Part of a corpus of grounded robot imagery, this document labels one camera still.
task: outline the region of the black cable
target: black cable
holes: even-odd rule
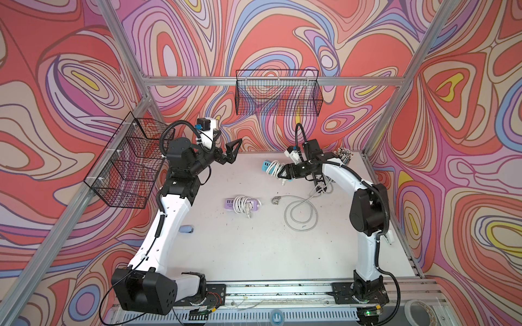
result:
[[[172,309],[172,312],[174,313],[174,316],[176,316],[176,319],[177,321],[182,325],[182,326],[185,326],[184,323],[181,322],[180,318],[177,316],[176,312],[174,311],[174,309]]]
[[[100,307],[98,309],[98,317],[100,318],[100,321],[102,324],[104,324],[105,326],[118,326],[118,325],[123,325],[123,324],[126,324],[130,321],[133,321],[133,320],[136,320],[138,318],[140,318],[141,316],[145,315],[146,313],[142,313],[141,315],[139,316],[136,316],[132,319],[129,319],[129,320],[126,320],[126,321],[123,321],[121,323],[117,323],[117,324],[107,324],[103,321],[103,318],[101,316],[101,307],[103,305],[103,302],[105,301],[105,298],[107,298],[107,296],[109,295],[110,291],[114,288],[114,286],[116,284],[118,284],[119,282],[123,281],[124,279],[126,279],[132,272],[134,272],[140,265],[141,263],[143,263],[143,261],[147,258],[147,256],[149,255],[149,252],[150,250],[152,249],[152,247],[154,246],[154,242],[156,242],[156,239],[160,237],[161,235],[161,230],[163,229],[163,224],[165,222],[165,216],[166,216],[166,213],[165,213],[165,208],[163,207],[163,203],[161,202],[161,197],[162,197],[162,194],[161,194],[161,191],[158,191],[158,193],[156,194],[156,204],[158,205],[158,209],[159,211],[161,212],[160,214],[160,220],[158,221],[158,227],[156,228],[156,234],[154,235],[154,240],[152,240],[152,244],[150,245],[149,249],[147,250],[147,253],[145,254],[145,257],[143,257],[143,259],[139,262],[139,264],[134,267],[133,269],[131,269],[124,277],[122,277],[121,279],[119,279],[116,283],[114,283],[108,290],[107,292],[105,293],[105,295],[103,296],[103,299],[101,299],[101,302],[100,302]]]
[[[397,314],[397,312],[399,311],[399,308],[400,308],[400,286],[399,286],[399,282],[397,281],[397,279],[395,278],[395,276],[392,273],[384,271],[384,270],[379,268],[379,251],[380,251],[380,248],[381,248],[381,242],[378,241],[377,245],[375,246],[375,261],[374,261],[374,265],[375,265],[375,268],[377,268],[377,270],[379,271],[379,273],[390,276],[391,279],[393,280],[393,282],[395,283],[395,288],[397,289],[397,301],[395,302],[395,308],[391,312],[391,315],[386,317],[384,320],[378,322],[377,324],[374,324],[373,326],[381,326],[381,325],[386,324],[387,322],[389,322],[390,320],[392,320],[395,317],[395,315]]]
[[[174,121],[173,123],[167,126],[167,128],[163,131],[163,133],[160,136],[160,151],[161,154],[163,154],[163,156],[167,156],[167,151],[165,150],[165,137],[172,129],[174,129],[178,125],[185,125],[189,127],[190,130],[192,130],[192,132],[196,135],[196,138],[198,138],[199,140],[201,139],[201,134],[199,130],[197,130],[196,127],[194,127],[190,122],[186,120]]]
[[[158,209],[160,212],[165,213],[165,208],[163,207],[163,203],[161,202],[161,197],[163,195],[161,194],[161,190],[158,191],[156,194],[156,204],[158,205]]]
[[[202,184],[200,184],[200,186],[204,185],[205,183],[207,183],[207,181],[210,179],[210,175],[212,174],[212,168],[210,167],[210,165],[208,166],[208,177],[207,179],[205,180],[205,182],[203,182]]]
[[[122,321],[120,323],[116,323],[116,324],[107,324],[106,322],[103,321],[103,317],[101,316],[101,307],[103,306],[103,302],[105,301],[105,298],[107,298],[107,296],[109,295],[109,293],[111,292],[111,290],[115,287],[116,284],[118,284],[119,282],[123,281],[124,279],[126,279],[132,272],[134,272],[140,265],[141,263],[143,263],[143,261],[145,261],[145,258],[149,255],[149,252],[150,250],[152,249],[152,246],[154,245],[154,242],[156,242],[156,239],[157,238],[154,238],[154,240],[152,241],[152,244],[150,245],[149,247],[149,250],[147,250],[147,253],[145,254],[145,257],[143,257],[143,259],[139,262],[138,265],[136,265],[136,267],[134,267],[133,269],[131,269],[124,277],[122,277],[121,279],[119,279],[116,283],[114,283],[108,290],[107,292],[105,293],[105,295],[103,296],[103,298],[101,299],[100,301],[100,307],[98,308],[98,317],[100,318],[100,321],[102,324],[104,324],[105,326],[118,326],[118,325],[123,325],[123,324],[127,324],[128,322],[130,321],[133,321],[133,320],[136,320],[138,318],[140,318],[141,316],[145,315],[146,313],[142,313],[141,315],[139,316],[136,316],[132,319],[129,319],[129,320],[126,320],[126,321]]]
[[[212,142],[212,146],[210,147],[210,149],[207,149],[205,146],[203,146],[203,144],[201,144],[201,148],[203,148],[203,150],[207,153],[210,153],[215,147],[216,147],[216,142],[218,141],[219,137],[221,137],[221,132],[218,131],[218,133],[216,134],[216,136],[214,137],[214,139],[210,138],[206,133],[204,132],[199,132],[201,135],[207,137],[211,142]]]
[[[295,132],[295,148],[297,150],[297,154],[299,155],[299,158],[301,159],[301,162],[304,162],[303,154],[301,153],[301,148],[299,147],[299,143],[297,141],[297,132],[298,132],[299,128],[301,128],[301,134],[303,135],[303,140],[304,140],[303,143],[308,142],[308,140],[306,139],[306,134],[304,133],[303,125],[301,123],[297,123],[295,125],[295,130],[294,130],[294,132]]]
[[[374,265],[375,265],[375,268],[379,271],[379,273],[390,276],[391,279],[395,283],[395,287],[397,288],[397,301],[395,303],[395,308],[394,308],[393,312],[391,313],[390,316],[386,317],[384,320],[382,320],[382,321],[378,322],[377,324],[373,325],[373,326],[382,326],[382,325],[386,324],[387,322],[389,322],[391,319],[393,319],[393,317],[395,317],[395,315],[397,314],[397,312],[399,311],[399,308],[400,308],[400,286],[399,286],[399,282],[397,282],[397,279],[395,278],[395,276],[392,273],[387,272],[385,270],[382,270],[379,267],[379,252],[380,252],[380,249],[381,249],[381,236],[383,236],[386,233],[388,233],[388,230],[389,230],[390,211],[389,211],[388,203],[384,200],[384,198],[381,196],[381,193],[375,187],[373,187],[372,185],[370,185],[366,181],[364,181],[354,170],[352,170],[351,168],[347,167],[346,165],[339,164],[339,163],[336,163],[336,162],[330,162],[330,161],[322,162],[322,161],[312,161],[312,160],[310,160],[310,162],[311,163],[321,163],[321,164],[336,165],[336,166],[339,166],[339,167],[342,167],[342,168],[348,170],[354,177],[356,177],[359,181],[361,181],[361,183],[366,188],[371,190],[377,196],[377,198],[379,199],[379,202],[381,203],[381,206],[382,206],[382,209],[383,209],[383,212],[384,212],[384,226],[383,226],[383,229],[379,233],[377,233],[376,236],[375,236],[376,240],[377,240],[377,244],[375,246]]]

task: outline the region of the light blue object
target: light blue object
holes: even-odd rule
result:
[[[192,225],[180,226],[180,233],[192,233],[192,232],[194,232],[194,227]]]
[[[271,163],[272,163],[272,161],[265,160],[263,162],[263,165],[261,166],[261,170],[263,170],[263,172],[266,172],[268,170],[268,167],[270,166]],[[273,166],[268,173],[269,174],[272,173],[272,171],[274,171],[274,169],[275,169],[275,166]]]
[[[284,324],[284,314],[281,310],[275,309],[270,313],[270,323],[273,326],[281,326]]]

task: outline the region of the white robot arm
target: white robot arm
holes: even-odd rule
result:
[[[164,135],[179,124],[194,131],[198,136],[197,144],[181,137],[170,141],[166,150],[163,148]],[[196,126],[182,120],[175,122],[160,138],[160,149],[169,161],[169,172],[156,198],[159,210],[142,246],[127,268],[116,269],[111,279],[124,310],[166,315],[174,302],[180,299],[187,298],[195,302],[206,296],[203,274],[187,272],[170,279],[165,275],[166,261],[198,192],[198,174],[214,161],[220,164],[235,161],[242,140],[227,143],[226,153],[223,153],[221,148],[215,146],[219,135],[214,119],[201,118]],[[384,214],[387,210],[386,189],[383,185],[372,185],[363,180],[334,154],[323,153],[316,140],[306,141],[303,146],[308,161],[296,162],[301,155],[293,155],[294,163],[285,165],[278,177],[291,179],[322,174],[353,196],[350,221],[359,231],[359,238],[352,292],[358,303],[367,302],[369,298],[375,297],[375,293],[385,293],[382,270],[378,268],[376,257],[380,236],[389,234],[389,216]]]
[[[179,137],[170,141],[168,149],[165,149],[165,136],[181,124],[196,134],[197,143],[192,144],[188,138]],[[190,298],[189,301],[198,302],[207,295],[203,274],[186,272],[172,279],[165,274],[169,250],[201,185],[199,173],[214,161],[233,163],[237,157],[242,140],[227,143],[226,153],[223,153],[221,148],[216,147],[219,136],[216,120],[212,118],[199,118],[196,126],[179,120],[169,125],[162,134],[160,150],[169,161],[169,170],[156,197],[158,212],[127,268],[116,269],[111,278],[124,310],[166,315],[178,300]]]

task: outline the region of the white table surface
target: white table surface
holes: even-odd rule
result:
[[[234,164],[212,164],[212,176],[200,187],[184,225],[194,226],[191,234],[178,233],[169,258],[168,276],[180,272],[200,272],[209,281],[314,280],[352,278],[357,262],[357,231],[349,212],[353,194],[338,186],[334,192],[311,202],[319,212],[317,226],[308,232],[290,230],[283,219],[292,198],[273,205],[274,196],[307,198],[313,182],[297,179],[283,186],[266,175],[265,160],[290,163],[282,153],[239,154]],[[349,167],[371,180],[358,153]],[[202,172],[203,182],[207,172]],[[246,195],[258,198],[262,206],[248,219],[224,209],[225,198]],[[307,205],[294,217],[308,216]],[[396,277],[414,273],[398,240],[381,244],[381,268]]]

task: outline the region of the red wire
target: red wire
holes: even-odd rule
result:
[[[209,292],[209,293],[210,293],[210,294],[213,294],[214,297],[216,297],[216,299],[219,300],[219,304],[221,305],[221,303],[222,303],[222,301],[221,301],[221,296],[220,296],[219,294],[217,294],[217,293],[214,293],[214,292]]]

